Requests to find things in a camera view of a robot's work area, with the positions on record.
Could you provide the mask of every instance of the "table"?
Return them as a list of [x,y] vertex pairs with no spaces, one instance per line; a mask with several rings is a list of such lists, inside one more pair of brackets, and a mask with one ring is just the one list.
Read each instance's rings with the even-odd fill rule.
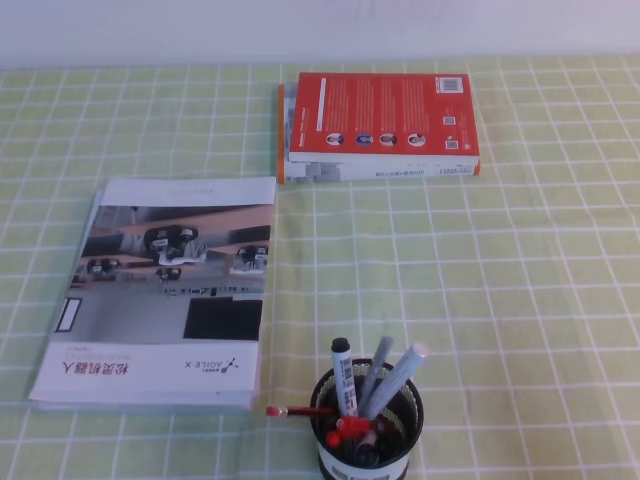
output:
[[[273,175],[307,69],[469,71],[480,176],[279,189],[253,416],[29,409],[97,185]],[[339,335],[432,350],[410,480],[637,478],[639,84],[631,55],[0,73],[0,478],[317,479],[261,408],[306,403]]]

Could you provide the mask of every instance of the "pen holder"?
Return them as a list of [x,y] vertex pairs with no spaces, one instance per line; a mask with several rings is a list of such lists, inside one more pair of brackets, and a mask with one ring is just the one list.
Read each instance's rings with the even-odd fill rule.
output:
[[[354,359],[353,371],[356,396],[366,376],[370,359]],[[380,369],[376,386],[386,377],[393,367],[387,363]],[[329,370],[318,382],[311,396],[312,407],[338,408],[336,383],[333,369]],[[311,428],[318,446],[318,463],[322,476],[327,480],[401,480],[409,466],[409,452],[418,441],[422,432],[424,411],[420,394],[411,380],[387,404],[380,417],[391,426],[392,433],[381,436],[376,446],[379,461],[373,467],[362,467],[349,458],[344,448],[332,449],[327,445],[326,436],[335,429],[336,419],[312,418]]]

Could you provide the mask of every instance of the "logo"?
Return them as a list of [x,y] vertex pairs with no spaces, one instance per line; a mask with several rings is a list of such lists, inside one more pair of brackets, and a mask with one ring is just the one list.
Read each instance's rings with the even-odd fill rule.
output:
[[184,362],[184,368],[194,368],[202,370],[204,373],[227,373],[229,369],[239,368],[238,364],[235,362],[235,357],[231,360],[198,360],[195,362]]

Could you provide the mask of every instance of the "book cover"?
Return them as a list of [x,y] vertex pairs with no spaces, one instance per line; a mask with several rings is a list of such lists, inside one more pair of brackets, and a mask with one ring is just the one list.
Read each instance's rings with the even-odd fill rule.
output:
[[332,161],[292,162],[289,159],[296,113],[298,89],[295,84],[278,87],[278,160],[277,178],[280,184],[337,182],[407,177],[437,177],[478,175],[477,156],[432,156],[426,162],[394,162],[387,157],[369,162],[343,162],[340,155],[330,155]]
[[301,73],[292,135],[292,162],[479,156],[463,74]]
[[248,408],[274,178],[112,180],[30,399]]

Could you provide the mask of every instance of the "gray marker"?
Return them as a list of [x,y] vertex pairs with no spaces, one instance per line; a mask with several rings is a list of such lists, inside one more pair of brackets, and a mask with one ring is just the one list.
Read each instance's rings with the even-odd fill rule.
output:
[[409,347],[391,373],[373,391],[366,415],[369,420],[375,419],[384,410],[394,395],[407,383],[409,377],[424,363],[428,354],[427,347],[421,343],[414,343]]
[[376,384],[378,373],[380,373],[380,369],[389,354],[389,350],[391,350],[392,344],[393,339],[391,337],[382,337],[380,339],[376,353],[373,355],[373,360],[371,360],[371,367],[369,367],[367,376],[364,377],[364,381],[360,387],[360,401],[358,402],[358,409],[360,410],[360,414],[365,417],[367,416],[367,405],[369,404],[369,398],[371,397],[371,392],[373,392],[373,387]]

